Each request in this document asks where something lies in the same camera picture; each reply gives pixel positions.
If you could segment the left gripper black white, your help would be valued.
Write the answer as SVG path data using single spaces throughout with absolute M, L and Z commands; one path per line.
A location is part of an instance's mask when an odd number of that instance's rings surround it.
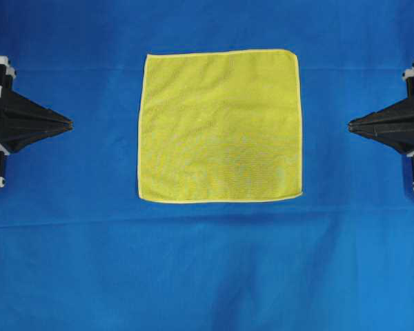
M 33 143 L 72 130 L 72 120 L 68 117 L 49 108 L 44 108 L 12 91 L 15 77 L 15 69 L 10 65 L 7 56 L 0 56 L 0 188 L 6 184 L 6 163 L 10 153 L 17 153 Z M 4 125 L 1 122 L 4 115 L 16 119 L 34 119 L 68 124 L 68 126 L 45 130 L 4 130 Z

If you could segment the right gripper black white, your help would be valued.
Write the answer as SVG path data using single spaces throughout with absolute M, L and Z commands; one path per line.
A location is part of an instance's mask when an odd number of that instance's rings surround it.
M 374 124 L 397 124 L 414 122 L 414 62 L 402 74 L 406 84 L 407 98 L 378 112 L 348 123 L 348 130 L 361 137 L 372 139 L 406 155 L 411 160 L 414 191 L 414 126 L 365 126 Z

